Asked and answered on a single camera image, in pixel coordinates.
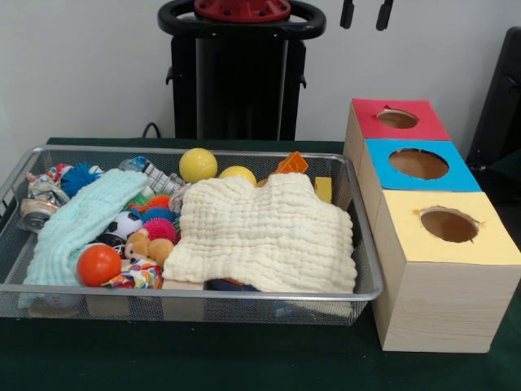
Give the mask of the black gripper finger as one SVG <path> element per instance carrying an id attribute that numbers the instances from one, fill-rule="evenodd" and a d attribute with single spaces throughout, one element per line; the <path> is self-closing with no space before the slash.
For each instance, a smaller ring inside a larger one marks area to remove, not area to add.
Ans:
<path id="1" fill-rule="evenodd" d="M 379 14 L 376 21 L 376 29 L 378 31 L 384 31 L 388 27 L 390 16 L 392 13 L 393 0 L 384 0 L 379 8 Z"/>
<path id="2" fill-rule="evenodd" d="M 343 0 L 343 6 L 342 6 L 340 22 L 339 22 L 339 25 L 343 29 L 351 28 L 353 13 L 354 13 L 353 0 Z"/>

